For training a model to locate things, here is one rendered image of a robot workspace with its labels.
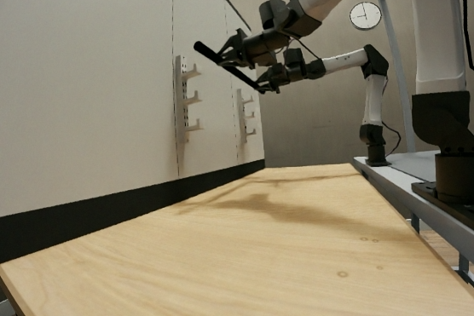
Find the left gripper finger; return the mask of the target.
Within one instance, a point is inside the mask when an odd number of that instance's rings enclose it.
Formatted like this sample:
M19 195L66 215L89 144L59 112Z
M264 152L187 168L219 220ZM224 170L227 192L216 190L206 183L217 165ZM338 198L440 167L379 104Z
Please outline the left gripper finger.
M229 47L232 47L231 50L229 50L228 52L226 53L223 53L226 49L228 49ZM222 57L225 57L225 56L228 56L230 55L231 53L234 52L234 43L233 43L233 38L232 37L229 37L229 39L227 40L227 42L223 45L223 47L218 51L218 54Z
M230 62L232 61L232 62ZM226 63L227 62L227 63ZM238 63L237 63L238 62ZM235 53L233 52L232 54L228 55L224 59L220 60L217 63L217 66L237 66L237 67L245 67L243 64L241 64L236 58L235 58Z

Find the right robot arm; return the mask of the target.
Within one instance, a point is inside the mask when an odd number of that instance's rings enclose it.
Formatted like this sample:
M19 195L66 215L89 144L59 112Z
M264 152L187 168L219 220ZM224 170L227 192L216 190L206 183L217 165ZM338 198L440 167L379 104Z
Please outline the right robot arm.
M307 78L315 80L355 66L361 67L367 85L365 113L359 134L361 141L370 145L367 147L368 161L365 159L365 162L370 167L385 167L392 164L385 158L383 145L386 145L386 141L382 136L384 126L381 126L384 77L387 76L389 63L371 44L345 55L312 60L309 64L305 64L300 48L291 48L286 56L288 73L286 69L283 73L278 73L283 68L281 62L272 65L267 73L269 78L275 79L275 85L280 87L290 84L287 76L291 83Z

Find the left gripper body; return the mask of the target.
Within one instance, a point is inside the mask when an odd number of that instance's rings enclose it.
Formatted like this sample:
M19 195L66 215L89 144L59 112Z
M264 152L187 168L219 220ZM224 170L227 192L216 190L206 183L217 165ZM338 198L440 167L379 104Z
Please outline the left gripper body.
M241 28L236 29L236 31L237 34L232 36L235 58L245 67L254 70L256 67L250 58L271 52L264 39L261 39L261 37L264 37L263 32L248 37Z

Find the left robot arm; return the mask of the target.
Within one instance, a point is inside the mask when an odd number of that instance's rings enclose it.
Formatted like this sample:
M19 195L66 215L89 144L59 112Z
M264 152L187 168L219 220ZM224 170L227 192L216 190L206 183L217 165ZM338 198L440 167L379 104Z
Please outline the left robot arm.
M275 50L289 46L290 37L310 35L341 1L262 3L261 39L271 52L250 60L258 66L278 64ZM413 130L441 150L435 154L436 181L413 182L411 189L474 231L474 134L468 130L470 92L465 91L460 0L411 2L417 56Z

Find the light grey wall panel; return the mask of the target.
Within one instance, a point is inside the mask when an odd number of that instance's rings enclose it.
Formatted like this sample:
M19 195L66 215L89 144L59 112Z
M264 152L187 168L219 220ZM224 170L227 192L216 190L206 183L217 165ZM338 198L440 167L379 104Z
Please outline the light grey wall panel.
M258 91L194 50L238 28L229 0L0 0L0 264L265 169ZM190 143L178 55L202 66ZM246 143L237 89L255 98Z

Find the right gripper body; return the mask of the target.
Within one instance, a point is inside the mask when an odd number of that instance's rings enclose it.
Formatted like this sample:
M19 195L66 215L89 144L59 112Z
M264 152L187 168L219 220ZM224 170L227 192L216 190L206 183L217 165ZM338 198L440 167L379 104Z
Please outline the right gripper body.
M266 72L267 73L267 72ZM276 94L280 93L280 88L275 85L275 79L274 78L269 78L268 73L267 73L268 81L269 81L269 87L275 92Z

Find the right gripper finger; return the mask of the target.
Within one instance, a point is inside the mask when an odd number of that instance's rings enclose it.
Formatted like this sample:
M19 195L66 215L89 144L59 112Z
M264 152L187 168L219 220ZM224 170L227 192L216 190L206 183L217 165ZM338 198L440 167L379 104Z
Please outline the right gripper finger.
M269 83L256 87L254 90L265 90L273 92L273 90L269 87Z
M264 72L255 82L256 83L268 82L267 73Z

